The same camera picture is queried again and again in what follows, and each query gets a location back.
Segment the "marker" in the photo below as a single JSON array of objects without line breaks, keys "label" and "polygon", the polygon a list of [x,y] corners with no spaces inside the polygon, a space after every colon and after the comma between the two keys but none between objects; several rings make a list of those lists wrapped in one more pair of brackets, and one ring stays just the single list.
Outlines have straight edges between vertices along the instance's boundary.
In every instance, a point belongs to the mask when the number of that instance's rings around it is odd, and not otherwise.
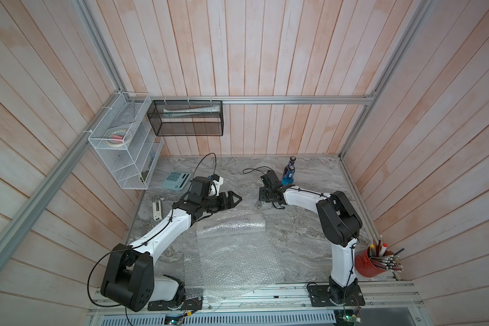
[{"label": "marker", "polygon": [[386,249],[387,249],[387,244],[383,244],[381,249],[380,249],[380,252],[378,253],[378,256],[379,257],[382,257],[384,256],[384,253],[386,252]]}]

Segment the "blue bottle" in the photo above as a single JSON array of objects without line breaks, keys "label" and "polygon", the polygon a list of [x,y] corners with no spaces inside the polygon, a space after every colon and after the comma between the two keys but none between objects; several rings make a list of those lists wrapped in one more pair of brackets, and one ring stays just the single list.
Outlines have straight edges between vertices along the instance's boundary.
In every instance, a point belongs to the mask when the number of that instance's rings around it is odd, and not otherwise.
[{"label": "blue bottle", "polygon": [[287,184],[292,184],[293,183],[293,175],[295,174],[295,166],[290,165],[288,167],[288,172],[286,175],[283,177],[283,186],[286,186]]},{"label": "blue bottle", "polygon": [[294,166],[294,163],[295,163],[295,160],[296,159],[297,158],[295,156],[290,156],[290,161],[288,162],[288,165],[284,167],[283,178],[286,175],[286,173],[288,172],[288,168],[290,166]]}]

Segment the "red pen holder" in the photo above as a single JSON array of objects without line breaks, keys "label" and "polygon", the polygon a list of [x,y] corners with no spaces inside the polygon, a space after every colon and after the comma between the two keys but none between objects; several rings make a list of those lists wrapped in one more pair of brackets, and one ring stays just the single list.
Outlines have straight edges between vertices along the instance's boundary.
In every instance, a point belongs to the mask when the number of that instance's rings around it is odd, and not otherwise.
[{"label": "red pen holder", "polygon": [[376,277],[385,272],[371,263],[368,257],[369,247],[358,256],[355,256],[355,269],[363,277]]}]

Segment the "black mesh basket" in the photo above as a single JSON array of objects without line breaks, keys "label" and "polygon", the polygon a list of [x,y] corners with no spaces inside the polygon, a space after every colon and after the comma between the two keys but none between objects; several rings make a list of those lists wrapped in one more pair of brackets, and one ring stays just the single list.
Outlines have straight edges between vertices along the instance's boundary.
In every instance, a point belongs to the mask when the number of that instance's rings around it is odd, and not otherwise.
[{"label": "black mesh basket", "polygon": [[154,100],[147,112],[156,136],[222,136],[221,101]]}]

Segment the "bubble wrap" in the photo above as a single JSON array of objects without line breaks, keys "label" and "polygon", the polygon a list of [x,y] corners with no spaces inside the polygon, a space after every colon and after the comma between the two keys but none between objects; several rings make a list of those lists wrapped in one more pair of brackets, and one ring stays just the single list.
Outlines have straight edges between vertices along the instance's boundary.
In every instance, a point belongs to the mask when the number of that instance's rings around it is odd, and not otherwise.
[{"label": "bubble wrap", "polygon": [[218,214],[217,218],[196,225],[201,263],[196,274],[188,271],[195,264],[195,255],[185,255],[187,283],[202,282],[209,302],[237,297],[283,280],[279,259],[265,232],[264,218],[253,211],[238,213]]}]

